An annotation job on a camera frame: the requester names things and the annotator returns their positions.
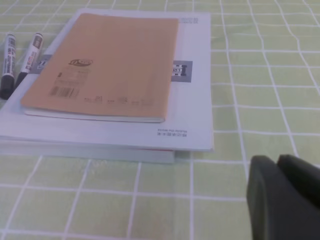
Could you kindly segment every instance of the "black plastic object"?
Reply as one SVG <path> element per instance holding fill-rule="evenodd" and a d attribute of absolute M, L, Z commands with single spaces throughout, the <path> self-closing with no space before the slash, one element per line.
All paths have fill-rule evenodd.
<path fill-rule="evenodd" d="M 319 176 L 293 156 L 281 156 L 278 165 L 254 156 L 247 187 L 253 240 L 320 240 L 319 192 L 313 193 Z"/>
<path fill-rule="evenodd" d="M 0 98 L 8 100 L 11 94 L 14 92 L 15 79 L 13 76 L 4 75 L 1 78 L 0 85 Z"/>

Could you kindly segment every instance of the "marker cap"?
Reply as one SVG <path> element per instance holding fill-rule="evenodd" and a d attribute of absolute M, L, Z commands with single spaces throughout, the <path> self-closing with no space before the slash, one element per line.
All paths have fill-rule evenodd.
<path fill-rule="evenodd" d="M 4 75 L 1 78 L 0 98 L 8 100 L 14 92 L 15 79 L 13 76 Z"/>

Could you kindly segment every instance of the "book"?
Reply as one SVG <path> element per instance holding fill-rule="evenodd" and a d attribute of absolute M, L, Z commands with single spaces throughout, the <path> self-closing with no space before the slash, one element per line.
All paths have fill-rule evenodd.
<path fill-rule="evenodd" d="M 81 14 L 21 100 L 26 114 L 163 122 L 177 18 Z"/>
<path fill-rule="evenodd" d="M 118 122 L 25 114 L 21 98 L 83 13 L 131 18 L 178 18 L 167 115 L 164 122 Z M 0 110 L 0 138 L 105 148 L 212 151 L 211 16 L 199 12 L 80 9 L 56 36 L 37 66 Z"/>
<path fill-rule="evenodd" d="M 0 153 L 2 155 L 43 155 L 162 164 L 172 164 L 175 162 L 175 152 L 171 150 L 129 149 L 94 144 L 70 144 L 16 139 L 0 139 Z"/>

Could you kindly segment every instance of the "green tablecloth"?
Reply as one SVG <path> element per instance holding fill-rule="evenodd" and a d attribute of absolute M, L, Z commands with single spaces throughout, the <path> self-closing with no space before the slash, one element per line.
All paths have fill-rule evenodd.
<path fill-rule="evenodd" d="M 46 48 L 85 7 L 212 13 L 215 153 L 174 165 L 0 156 L 0 240 L 249 240 L 251 156 L 320 164 L 319 1 L 0 0 L 17 72 L 34 32 Z"/>

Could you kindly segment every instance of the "black marker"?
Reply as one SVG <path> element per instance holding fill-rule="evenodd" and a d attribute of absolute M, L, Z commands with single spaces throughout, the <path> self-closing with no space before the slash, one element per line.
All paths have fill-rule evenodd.
<path fill-rule="evenodd" d="M 26 52 L 26 56 L 22 64 L 21 71 L 15 82 L 14 89 L 16 89 L 19 86 L 19 84 L 23 81 L 23 79 L 25 79 L 25 77 L 33 67 L 34 63 L 37 62 L 43 43 L 44 43 L 43 36 L 40 33 L 36 33 L 33 36 L 32 41 L 30 42 L 29 48 Z"/>
<path fill-rule="evenodd" d="M 0 85 L 0 98 L 8 100 L 14 92 L 15 77 L 15 60 L 16 60 L 16 37 L 8 34 L 4 43 L 4 58 L 2 78 Z"/>

